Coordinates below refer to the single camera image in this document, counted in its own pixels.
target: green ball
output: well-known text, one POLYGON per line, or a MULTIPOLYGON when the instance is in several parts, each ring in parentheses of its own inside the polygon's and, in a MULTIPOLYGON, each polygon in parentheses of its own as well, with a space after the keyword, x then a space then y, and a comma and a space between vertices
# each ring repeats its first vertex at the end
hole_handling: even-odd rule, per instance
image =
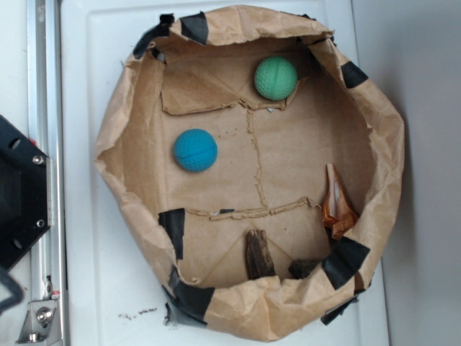
POLYGON ((254 74, 254 86, 262 97, 280 101, 295 91, 296 68, 285 58, 273 56, 264 59, 254 74))

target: blue ball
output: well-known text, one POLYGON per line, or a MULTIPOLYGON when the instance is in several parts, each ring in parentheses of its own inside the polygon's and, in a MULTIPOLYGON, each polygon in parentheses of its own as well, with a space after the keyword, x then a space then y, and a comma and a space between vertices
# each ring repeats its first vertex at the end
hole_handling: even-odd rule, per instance
POLYGON ((187 130, 174 143, 174 158, 187 171, 205 171, 215 163, 217 157, 215 139, 205 130, 187 130))

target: wood piece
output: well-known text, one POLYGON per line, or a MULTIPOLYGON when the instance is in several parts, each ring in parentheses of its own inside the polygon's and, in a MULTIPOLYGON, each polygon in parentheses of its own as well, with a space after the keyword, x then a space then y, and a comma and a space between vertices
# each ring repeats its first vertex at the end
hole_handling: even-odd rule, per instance
POLYGON ((319 259, 295 259, 288 268, 288 271, 295 279, 303 279, 309 276, 320 262, 319 259))
POLYGON ((274 262, 267 246, 266 231, 251 230, 246 236, 246 267, 250 280, 275 276, 274 262))

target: black electrical tape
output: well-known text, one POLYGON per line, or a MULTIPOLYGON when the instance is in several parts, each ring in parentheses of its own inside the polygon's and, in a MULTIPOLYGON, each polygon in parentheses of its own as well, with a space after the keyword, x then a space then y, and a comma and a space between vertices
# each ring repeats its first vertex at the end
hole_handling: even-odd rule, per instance
POLYGON ((181 281, 176 268, 171 272, 169 285, 174 296, 174 305, 187 316, 203 322, 215 288, 198 288, 181 281))
POLYGON ((369 252, 369 248, 345 236, 336 243, 330 255, 322 261, 322 268, 335 290, 354 277, 369 252))
POLYGON ((341 66, 347 89, 355 88, 368 79, 368 76, 352 61, 341 66))
POLYGON ((320 319, 321 322, 328 326, 334 319, 336 319, 336 317, 342 315, 349 305, 351 305, 352 303, 357 303, 358 301, 359 299, 357 298, 357 296, 353 297, 352 299, 349 299, 343 305, 337 307, 333 311, 328 312, 324 317, 320 319))
POLYGON ((179 20, 181 20, 181 34, 183 36, 203 45, 207 44, 208 23, 205 13, 200 12, 193 16, 182 17, 179 20))
POLYGON ((142 38, 139 40, 133 55, 136 59, 141 58, 147 50, 149 43, 156 37, 168 37, 170 36, 170 27, 174 23, 173 14, 162 14, 160 16, 160 24, 153 27, 149 31, 145 32, 142 38))
POLYGON ((158 223, 163 226, 169 235, 178 260, 182 260, 183 258, 182 237, 184 236, 185 218, 185 209, 170 210, 158 215, 158 223))

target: ball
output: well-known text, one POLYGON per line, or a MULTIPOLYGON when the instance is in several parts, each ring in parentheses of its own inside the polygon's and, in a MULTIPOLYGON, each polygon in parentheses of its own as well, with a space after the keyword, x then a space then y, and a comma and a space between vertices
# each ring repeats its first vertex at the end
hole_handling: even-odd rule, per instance
POLYGON ((254 86, 262 97, 280 101, 295 91, 296 68, 285 58, 273 56, 264 59, 254 74, 254 86))
POLYGON ((218 157, 215 139, 205 130, 194 128, 183 132, 174 143, 174 158, 190 172, 210 168, 218 157))

